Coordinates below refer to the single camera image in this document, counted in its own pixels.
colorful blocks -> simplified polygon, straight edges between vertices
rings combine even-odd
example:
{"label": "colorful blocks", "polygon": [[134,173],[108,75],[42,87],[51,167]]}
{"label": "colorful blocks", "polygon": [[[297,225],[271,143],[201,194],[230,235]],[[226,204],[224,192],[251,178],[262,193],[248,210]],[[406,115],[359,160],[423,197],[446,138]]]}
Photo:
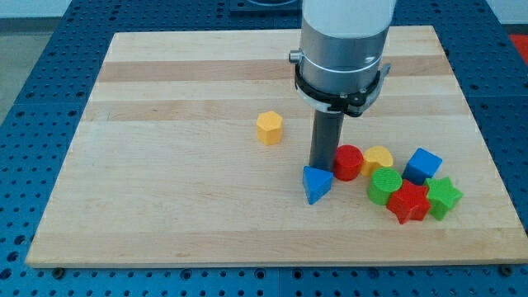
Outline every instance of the colorful blocks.
{"label": "colorful blocks", "polygon": [[443,220],[464,195],[453,186],[449,177],[440,180],[427,178],[425,185],[429,187],[427,192],[427,199],[431,203],[429,213],[438,220]]}
{"label": "colorful blocks", "polygon": [[441,164],[441,158],[427,152],[423,148],[419,148],[407,163],[403,171],[403,178],[415,185],[423,185],[426,178],[431,178],[435,175]]}
{"label": "colorful blocks", "polygon": [[387,209],[396,215],[400,224],[410,219],[423,220],[431,208],[426,198],[428,190],[426,186],[416,186],[403,180],[402,187],[390,196]]}
{"label": "colorful blocks", "polygon": [[282,139],[282,116],[274,111],[259,114],[257,138],[265,145],[278,144]]}
{"label": "colorful blocks", "polygon": [[363,154],[363,159],[361,174],[366,177],[372,177],[374,171],[380,167],[392,167],[394,162],[390,151],[379,145],[367,149]]}
{"label": "colorful blocks", "polygon": [[367,195],[377,205],[387,205],[392,193],[402,186],[402,178],[394,169],[382,167],[372,175]]}
{"label": "colorful blocks", "polygon": [[327,194],[332,188],[333,173],[304,166],[303,168],[303,186],[308,203],[313,205],[321,197]]}
{"label": "colorful blocks", "polygon": [[351,181],[357,177],[363,164],[363,154],[353,145],[342,145],[337,148],[333,165],[334,176],[341,181]]}

blue block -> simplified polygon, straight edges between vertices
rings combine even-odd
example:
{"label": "blue block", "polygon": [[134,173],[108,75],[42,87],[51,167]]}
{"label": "blue block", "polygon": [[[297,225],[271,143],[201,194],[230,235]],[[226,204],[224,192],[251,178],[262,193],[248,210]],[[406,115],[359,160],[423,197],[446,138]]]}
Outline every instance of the blue block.
{"label": "blue block", "polygon": [[304,166],[303,186],[308,203],[313,205],[319,201],[332,187],[333,173],[321,169]]}
{"label": "blue block", "polygon": [[421,186],[426,178],[432,178],[435,175],[441,164],[441,158],[423,148],[418,148],[407,163],[402,178]]}

green block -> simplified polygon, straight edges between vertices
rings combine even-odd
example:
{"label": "green block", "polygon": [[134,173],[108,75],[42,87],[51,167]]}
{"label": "green block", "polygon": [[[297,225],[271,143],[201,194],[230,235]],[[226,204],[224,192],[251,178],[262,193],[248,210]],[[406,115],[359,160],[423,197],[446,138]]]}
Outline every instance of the green block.
{"label": "green block", "polygon": [[402,187],[402,177],[390,167],[382,167],[374,172],[367,195],[377,205],[387,205],[392,193]]}
{"label": "green block", "polygon": [[429,214],[437,220],[443,220],[464,195],[464,193],[453,186],[449,177],[444,177],[440,180],[427,178],[424,185],[429,187],[427,192],[427,199],[431,203]]}

blue perforated table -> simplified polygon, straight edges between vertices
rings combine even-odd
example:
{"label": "blue perforated table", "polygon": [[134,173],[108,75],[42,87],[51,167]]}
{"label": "blue perforated table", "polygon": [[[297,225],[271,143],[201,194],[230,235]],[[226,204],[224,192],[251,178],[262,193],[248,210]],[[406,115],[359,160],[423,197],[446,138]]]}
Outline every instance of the blue perforated table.
{"label": "blue perforated table", "polygon": [[[117,31],[299,26],[223,1],[73,1],[0,128],[0,296],[526,295],[528,266],[33,270],[24,264],[111,37]],[[484,0],[400,0],[394,25],[433,25],[526,224],[528,68]]]}

yellow hexagonal block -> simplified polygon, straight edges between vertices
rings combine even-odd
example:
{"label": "yellow hexagonal block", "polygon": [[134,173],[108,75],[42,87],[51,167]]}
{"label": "yellow hexagonal block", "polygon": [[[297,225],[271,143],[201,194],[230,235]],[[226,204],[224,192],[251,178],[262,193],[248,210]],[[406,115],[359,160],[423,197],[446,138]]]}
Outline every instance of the yellow hexagonal block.
{"label": "yellow hexagonal block", "polygon": [[282,116],[274,111],[259,114],[257,138],[265,145],[278,144],[282,139]]}
{"label": "yellow hexagonal block", "polygon": [[366,177],[372,177],[374,171],[380,167],[392,167],[393,155],[383,146],[377,145],[367,149],[363,153],[363,165],[361,166],[361,174]]}

